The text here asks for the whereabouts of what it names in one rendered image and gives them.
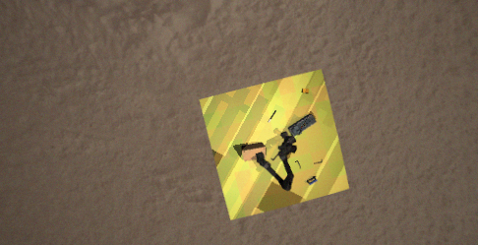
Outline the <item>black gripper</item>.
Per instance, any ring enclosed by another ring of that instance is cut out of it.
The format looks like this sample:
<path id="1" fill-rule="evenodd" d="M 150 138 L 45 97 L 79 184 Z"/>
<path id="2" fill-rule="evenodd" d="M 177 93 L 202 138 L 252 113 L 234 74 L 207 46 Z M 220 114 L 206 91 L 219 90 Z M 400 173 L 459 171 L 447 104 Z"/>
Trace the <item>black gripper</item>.
<path id="1" fill-rule="evenodd" d="M 287 143 L 288 137 L 290 137 L 290 136 L 288 136 L 288 133 L 283 132 L 280 135 L 282 136 L 282 138 L 284 138 L 284 140 L 285 140 L 284 143 L 286 143 L 289 146 L 289 143 Z"/>

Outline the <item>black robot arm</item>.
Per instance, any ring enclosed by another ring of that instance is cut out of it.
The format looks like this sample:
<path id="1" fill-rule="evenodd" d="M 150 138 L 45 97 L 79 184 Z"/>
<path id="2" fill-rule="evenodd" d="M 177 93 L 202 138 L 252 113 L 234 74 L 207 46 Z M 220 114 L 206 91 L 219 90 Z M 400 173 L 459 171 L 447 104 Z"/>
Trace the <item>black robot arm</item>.
<path id="1" fill-rule="evenodd" d="M 292 183 L 293 183 L 293 178 L 294 178 L 294 175 L 292 173 L 292 170 L 289 166 L 289 163 L 287 161 L 287 155 L 289 153 L 295 153 L 296 150 L 297 150 L 297 146 L 291 146 L 293 144 L 296 143 L 296 140 L 294 139 L 294 137 L 288 137 L 288 140 L 287 140 L 287 143 L 289 143 L 289 146 L 286 144 L 286 143 L 283 143 L 282 146 L 278 146 L 278 149 L 280 150 L 280 152 L 278 153 L 279 154 L 279 157 L 280 159 L 282 160 L 283 162 L 283 165 L 285 167 L 285 170 L 286 170 L 286 173 L 287 173 L 287 177 L 285 179 L 281 179 L 273 170 L 272 168 L 270 167 L 271 164 L 265 160 L 265 156 L 263 153 L 256 153 L 256 157 L 257 157 L 257 162 L 262 166 L 264 167 L 265 169 L 267 169 L 269 172 L 270 172 L 270 175 L 277 181 L 279 182 L 280 186 L 286 190 L 286 191 L 290 191 L 292 189 Z"/>

